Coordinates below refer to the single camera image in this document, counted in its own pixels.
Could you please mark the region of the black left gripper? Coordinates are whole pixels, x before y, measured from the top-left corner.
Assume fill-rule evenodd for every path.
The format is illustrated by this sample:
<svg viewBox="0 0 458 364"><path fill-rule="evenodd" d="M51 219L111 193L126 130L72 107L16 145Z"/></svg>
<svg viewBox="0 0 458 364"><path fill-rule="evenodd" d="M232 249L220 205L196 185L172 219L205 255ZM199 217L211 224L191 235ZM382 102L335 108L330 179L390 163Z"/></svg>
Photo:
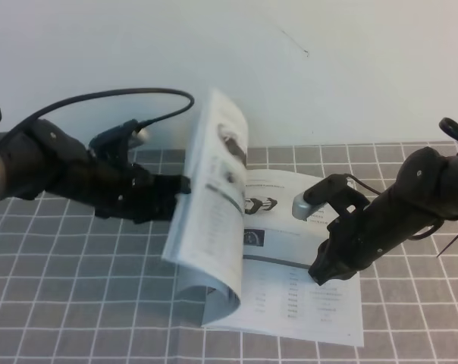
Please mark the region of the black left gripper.
<svg viewBox="0 0 458 364"><path fill-rule="evenodd" d="M153 174L138 164L111 165L92 160L87 164L87 196L97 218L120 218L135 224L169 221L177 195L191 194L184 175Z"/></svg>

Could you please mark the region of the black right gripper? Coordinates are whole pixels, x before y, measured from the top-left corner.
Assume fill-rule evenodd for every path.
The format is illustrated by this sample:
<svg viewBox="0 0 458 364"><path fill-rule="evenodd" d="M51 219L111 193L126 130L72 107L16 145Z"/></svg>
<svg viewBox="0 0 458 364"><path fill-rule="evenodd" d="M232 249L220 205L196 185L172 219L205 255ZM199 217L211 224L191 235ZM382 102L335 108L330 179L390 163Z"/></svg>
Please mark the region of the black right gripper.
<svg viewBox="0 0 458 364"><path fill-rule="evenodd" d="M384 226L382 212L354 212L339 217L329 227L329 237L318 248L308 273L319 286L330 280L348 280L384 255L378 236Z"/></svg>

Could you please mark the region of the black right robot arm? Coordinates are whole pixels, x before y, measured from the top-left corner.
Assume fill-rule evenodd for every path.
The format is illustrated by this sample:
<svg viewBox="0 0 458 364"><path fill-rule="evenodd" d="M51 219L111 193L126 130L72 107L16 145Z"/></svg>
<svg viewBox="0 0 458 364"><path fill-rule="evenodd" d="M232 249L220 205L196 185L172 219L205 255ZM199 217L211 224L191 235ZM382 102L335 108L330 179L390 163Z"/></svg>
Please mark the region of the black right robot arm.
<svg viewBox="0 0 458 364"><path fill-rule="evenodd" d="M435 232L458 220L458 154L444 157L431 147L414 152L373 200L350 187L345 174L321 180L303 200L311 210L329 204L338 214L309 275L318 285L348 280L401 243L425 238L423 229Z"/></svg>

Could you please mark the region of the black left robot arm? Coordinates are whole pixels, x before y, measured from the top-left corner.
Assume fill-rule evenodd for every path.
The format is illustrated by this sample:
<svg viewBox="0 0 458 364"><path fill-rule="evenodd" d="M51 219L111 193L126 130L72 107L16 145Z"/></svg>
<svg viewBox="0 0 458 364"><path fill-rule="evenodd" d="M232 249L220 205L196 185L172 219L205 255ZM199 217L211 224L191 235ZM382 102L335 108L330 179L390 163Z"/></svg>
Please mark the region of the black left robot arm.
<svg viewBox="0 0 458 364"><path fill-rule="evenodd" d="M0 148L0 201L47 192L92 207L97 218L171 220L178 196L190 193L190 180L129 162L129 149L141 144L137 128L137 121L128 121L85 146L50 121L35 121Z"/></svg>

